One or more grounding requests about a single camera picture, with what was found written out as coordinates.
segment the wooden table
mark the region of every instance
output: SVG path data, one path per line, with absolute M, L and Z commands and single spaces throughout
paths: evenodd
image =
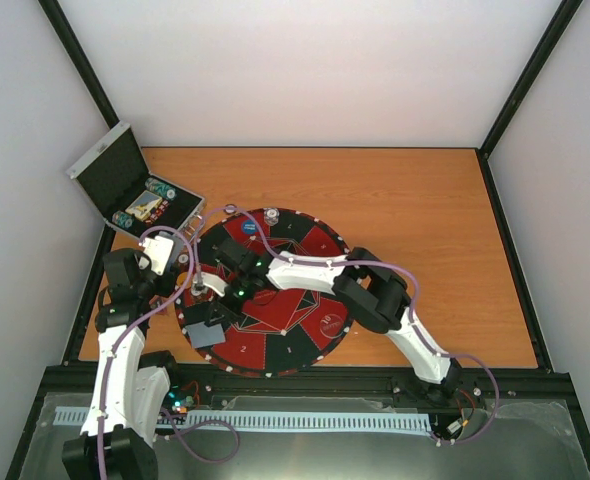
M 206 210 L 226 203 L 301 210 L 349 246 L 412 271 L 422 287 L 419 316 L 446 350 L 495 367 L 537 366 L 473 150 L 147 148 L 144 154 L 151 171 L 204 195 Z M 135 245 L 118 234 L 113 248 Z M 354 325 L 319 364 L 408 365 L 388 338 Z M 161 349 L 180 362 L 204 361 L 179 331 L 172 307 L 151 320 L 145 351 Z M 79 358 L 98 358 L 93 322 Z

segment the black frame edge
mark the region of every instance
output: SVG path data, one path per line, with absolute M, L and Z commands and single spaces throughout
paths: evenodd
M 481 151 L 477 150 L 477 160 L 479 162 L 479 168 L 484 179 L 484 185 L 486 186 L 486 192 L 488 193 L 488 199 L 491 203 L 493 215 L 495 216 L 495 223 L 497 224 L 497 230 L 499 236 L 502 239 L 502 245 L 504 246 L 504 252 L 506 254 L 506 260 L 508 261 L 508 267 L 513 277 L 513 283 L 515 284 L 515 291 L 517 292 L 517 298 L 519 304 L 522 307 L 522 313 L 524 320 L 526 321 L 526 328 L 531 337 L 531 344 L 533 346 L 533 352 L 537 359 L 537 365 L 540 368 L 547 370 L 553 370 L 553 364 L 551 363 L 548 350 L 546 348 L 546 342 L 544 341 L 544 335 L 537 320 L 537 314 L 535 313 L 535 307 L 533 306 L 533 300 L 531 299 L 530 292 L 528 291 L 528 285 L 526 283 L 526 277 L 522 271 L 522 266 L 519 262 L 519 256 L 515 249 L 515 243 L 511 236 L 511 231 L 504 214 L 504 208 L 500 201 L 495 181 L 493 180 L 493 173 L 491 172 L 488 160 L 483 158 Z
M 115 231 L 105 226 L 102 236 L 99 239 L 95 256 L 93 257 L 91 271 L 88 274 L 84 293 L 82 294 L 75 320 L 73 320 L 73 327 L 68 337 L 68 343 L 64 350 L 64 356 L 62 357 L 62 363 L 64 364 L 75 361 L 79 357 L 79 351 L 84 342 L 86 329 L 91 321 L 95 297 L 97 297 L 97 292 L 99 291 L 99 286 L 104 275 L 104 264 L 102 260 L 104 255 L 111 251 L 114 239 Z
M 62 45 L 66 49 L 68 56 L 75 65 L 79 76 L 84 81 L 91 97 L 93 97 L 97 108 L 108 124 L 108 128 L 113 128 L 119 123 L 117 113 L 115 113 L 106 92 L 104 92 L 102 84 L 99 82 L 97 75 L 95 75 L 95 71 L 77 40 L 75 32 L 73 32 L 70 23 L 68 23 L 62 7 L 57 0 L 39 0 L 39 4 L 42 6 L 42 10 L 44 10 Z
M 500 138 L 506 131 L 506 128 L 513 119 L 513 116 L 524 100 L 524 97 L 526 97 L 526 94 L 535 82 L 535 79 L 542 70 L 546 60 L 548 60 L 555 45 L 557 45 L 557 42 L 562 37 L 566 27 L 573 19 L 575 12 L 577 12 L 577 9 L 581 4 L 582 0 L 562 0 L 560 3 L 555 15 L 553 15 L 542 38 L 535 47 L 533 54 L 515 83 L 513 90 L 500 110 L 495 123 L 493 123 L 493 126 L 488 132 L 484 143 L 480 147 L 484 159 L 490 157 L 491 153 L 499 143 Z
M 24 430 L 22 430 L 22 435 L 19 437 L 19 442 L 15 448 L 11 465 L 8 468 L 8 472 L 6 473 L 6 480 L 16 480 L 22 473 L 24 460 L 26 459 L 28 449 L 31 445 L 31 441 L 33 440 L 33 434 L 35 433 L 35 428 L 37 427 L 37 419 L 42 412 L 43 406 L 44 397 L 42 395 L 37 395 L 33 401 L 33 405 L 31 406 L 28 418 L 26 419 L 26 424 L 24 425 Z

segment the circular game board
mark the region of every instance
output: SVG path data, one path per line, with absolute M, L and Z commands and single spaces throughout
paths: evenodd
M 304 213 L 279 209 L 279 221 L 274 226 L 264 222 L 263 209 L 250 214 L 278 252 L 331 257 L 349 251 L 333 229 Z M 214 253 L 231 237 L 256 253 L 266 251 L 253 222 L 242 215 L 226 218 L 200 238 L 198 253 L 204 272 L 230 281 L 232 273 L 215 262 Z M 184 318 L 190 318 L 191 306 L 197 300 L 190 289 L 180 300 L 175 310 L 183 328 Z M 243 314 L 242 321 L 224 325 L 224 343 L 197 351 L 223 370 L 251 377 L 287 375 L 318 362 L 339 344 L 352 324 L 346 308 L 332 295 L 308 290 L 260 291 L 246 302 Z

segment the open case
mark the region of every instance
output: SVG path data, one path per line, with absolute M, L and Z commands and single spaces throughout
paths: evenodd
M 66 173 L 114 230 L 140 237 L 153 226 L 184 228 L 205 200 L 151 174 L 131 127 L 119 122 Z

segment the black segment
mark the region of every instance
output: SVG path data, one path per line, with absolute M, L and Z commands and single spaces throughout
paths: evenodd
M 315 301 L 315 297 L 313 297 L 313 292 L 311 292 L 310 290 L 306 290 L 306 293 L 304 293 L 304 297 L 302 298 L 302 301 L 299 304 L 299 308 L 304 308 L 304 307 L 308 307 L 310 305 L 315 305 L 317 302 Z
M 268 371 L 271 373 L 283 372 L 294 367 L 307 367 L 317 355 L 317 345 L 301 325 L 291 329 L 286 336 L 266 336 L 266 365 L 270 366 Z
M 277 225 L 271 227 L 271 237 L 287 238 L 301 243 L 304 237 L 308 235 L 308 232 L 311 231 L 313 225 L 315 225 L 315 222 L 307 216 L 297 215 L 295 212 L 288 210 L 280 210 Z

